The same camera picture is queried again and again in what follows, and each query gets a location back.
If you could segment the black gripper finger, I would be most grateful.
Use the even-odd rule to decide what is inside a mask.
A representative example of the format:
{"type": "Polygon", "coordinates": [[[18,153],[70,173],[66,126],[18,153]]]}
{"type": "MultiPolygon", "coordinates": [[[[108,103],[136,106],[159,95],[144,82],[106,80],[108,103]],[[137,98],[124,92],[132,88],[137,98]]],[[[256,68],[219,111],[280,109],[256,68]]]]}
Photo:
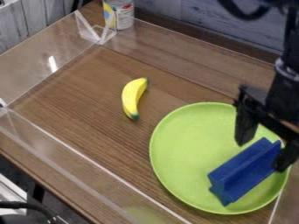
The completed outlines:
{"type": "Polygon", "coordinates": [[[236,106],[235,141],[239,146],[249,142],[257,131],[257,115],[244,105],[236,106]]]}
{"type": "Polygon", "coordinates": [[[283,172],[299,159],[299,134],[280,140],[280,150],[275,157],[273,168],[283,172]]]}

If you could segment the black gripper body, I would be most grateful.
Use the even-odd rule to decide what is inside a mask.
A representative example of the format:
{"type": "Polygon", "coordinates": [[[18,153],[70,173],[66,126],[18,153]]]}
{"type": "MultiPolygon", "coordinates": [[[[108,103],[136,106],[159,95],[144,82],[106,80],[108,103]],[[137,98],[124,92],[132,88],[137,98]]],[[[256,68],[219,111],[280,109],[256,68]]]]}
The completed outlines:
{"type": "Polygon", "coordinates": [[[252,110],[257,116],[257,125],[261,124],[281,138],[299,134],[284,124],[299,126],[299,66],[292,69],[277,59],[269,89],[240,85],[233,101],[233,106],[237,105],[252,110]]]}

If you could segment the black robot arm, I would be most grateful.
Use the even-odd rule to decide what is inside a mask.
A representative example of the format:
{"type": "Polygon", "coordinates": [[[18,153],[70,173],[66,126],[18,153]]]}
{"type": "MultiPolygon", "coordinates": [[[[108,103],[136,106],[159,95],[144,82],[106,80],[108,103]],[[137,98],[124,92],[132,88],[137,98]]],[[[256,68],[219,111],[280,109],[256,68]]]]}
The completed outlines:
{"type": "Polygon", "coordinates": [[[249,85],[239,87],[235,141],[244,145],[252,140],[257,126],[264,126],[284,140],[285,145],[272,163],[284,171],[299,159],[299,0],[259,0],[260,6],[244,13],[228,4],[229,13],[243,20],[261,18],[272,8],[285,14],[284,50],[275,61],[275,78],[268,90],[249,85]]]}

